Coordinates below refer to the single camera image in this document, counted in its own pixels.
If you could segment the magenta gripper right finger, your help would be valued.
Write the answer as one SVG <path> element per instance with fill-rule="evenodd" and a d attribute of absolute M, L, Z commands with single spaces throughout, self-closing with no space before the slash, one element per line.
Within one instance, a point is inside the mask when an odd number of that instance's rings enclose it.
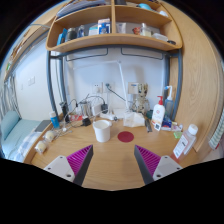
<path fill-rule="evenodd" d="M 145 184 L 152 183 L 182 169 L 168 155 L 160 157 L 138 145 L 134 147 L 134 156 Z"/>

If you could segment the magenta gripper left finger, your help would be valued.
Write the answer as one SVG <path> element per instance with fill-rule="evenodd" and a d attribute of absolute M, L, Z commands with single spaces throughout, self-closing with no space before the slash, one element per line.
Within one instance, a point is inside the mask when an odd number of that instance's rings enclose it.
<path fill-rule="evenodd" d="M 89 145 L 67 157 L 59 155 L 44 170 L 81 186 L 92 156 L 93 146 Z"/>

